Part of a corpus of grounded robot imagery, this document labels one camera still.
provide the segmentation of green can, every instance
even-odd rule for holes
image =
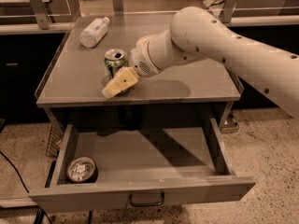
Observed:
[[[122,49],[110,49],[105,53],[105,65],[110,78],[124,66],[128,66],[126,53]]]

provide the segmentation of drawer handle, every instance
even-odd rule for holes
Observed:
[[[133,207],[149,207],[149,206],[157,206],[162,205],[164,203],[164,193],[161,192],[161,200],[157,203],[134,203],[133,202],[133,195],[130,194],[129,196],[129,203]]]

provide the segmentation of cable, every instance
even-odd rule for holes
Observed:
[[[22,183],[22,185],[24,186],[24,188],[25,188],[25,190],[27,191],[27,193],[29,193],[29,190],[28,190],[28,188],[26,187],[26,185],[25,185],[25,183],[24,183],[24,181],[22,180],[22,178],[21,178],[21,175],[20,175],[20,173],[19,173],[19,171],[18,171],[18,169],[16,168],[16,166],[12,163],[12,161],[2,152],[2,151],[0,151],[0,154],[10,163],[10,165],[14,168],[14,170],[16,171],[16,173],[17,173],[17,175],[18,175],[18,177],[19,177],[19,179],[20,179],[20,181],[21,181],[21,183]],[[49,221],[49,223],[51,224],[52,222],[50,221],[50,218],[49,218],[49,216],[47,215],[47,213],[42,209],[42,208],[40,208],[43,212],[44,212],[44,214],[45,214],[45,216],[46,216],[46,218],[48,219],[48,221]]]

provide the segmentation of plastic bottle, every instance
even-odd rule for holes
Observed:
[[[95,19],[80,34],[80,42],[86,48],[93,48],[107,33],[109,18]]]

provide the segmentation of drawer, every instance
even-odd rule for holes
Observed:
[[[71,184],[66,166],[94,159],[94,183]],[[78,108],[64,133],[51,185],[30,197],[47,212],[239,201],[236,176],[209,105]]]

